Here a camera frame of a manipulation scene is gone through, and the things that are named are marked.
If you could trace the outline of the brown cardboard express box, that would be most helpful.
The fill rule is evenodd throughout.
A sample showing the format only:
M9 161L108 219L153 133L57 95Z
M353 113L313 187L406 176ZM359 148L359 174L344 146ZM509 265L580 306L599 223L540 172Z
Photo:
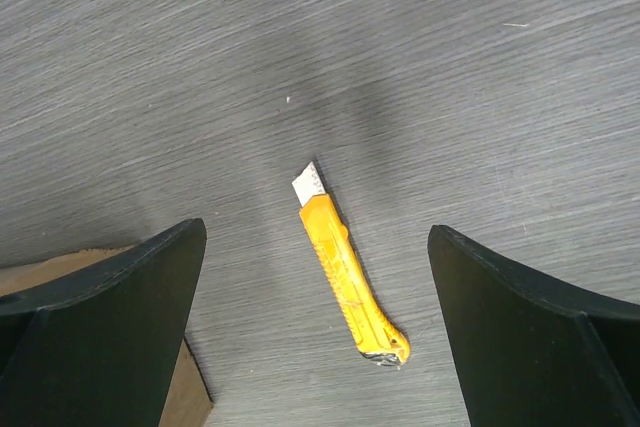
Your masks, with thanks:
M39 263L1 269L1 296L39 286L79 271L130 249L87 249ZM213 410L213 400L194 354L183 338L167 393L160 426L204 426Z

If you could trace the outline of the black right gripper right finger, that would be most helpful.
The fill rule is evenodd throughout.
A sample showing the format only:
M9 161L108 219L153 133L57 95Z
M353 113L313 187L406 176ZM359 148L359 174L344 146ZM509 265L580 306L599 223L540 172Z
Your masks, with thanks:
M473 426L636 426L639 307L435 225L428 254Z

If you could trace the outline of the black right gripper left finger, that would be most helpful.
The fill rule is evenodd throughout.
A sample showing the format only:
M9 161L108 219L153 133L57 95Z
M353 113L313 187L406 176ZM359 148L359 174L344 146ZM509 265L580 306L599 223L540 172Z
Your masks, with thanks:
M206 242L187 219L2 297L2 425L158 425Z

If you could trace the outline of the yellow utility knife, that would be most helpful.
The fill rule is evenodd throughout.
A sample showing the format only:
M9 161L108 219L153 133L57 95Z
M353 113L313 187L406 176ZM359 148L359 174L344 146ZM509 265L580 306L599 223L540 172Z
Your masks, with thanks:
M406 337L379 307L351 244L349 231L313 162L292 181L299 216L359 353L380 366L410 357Z

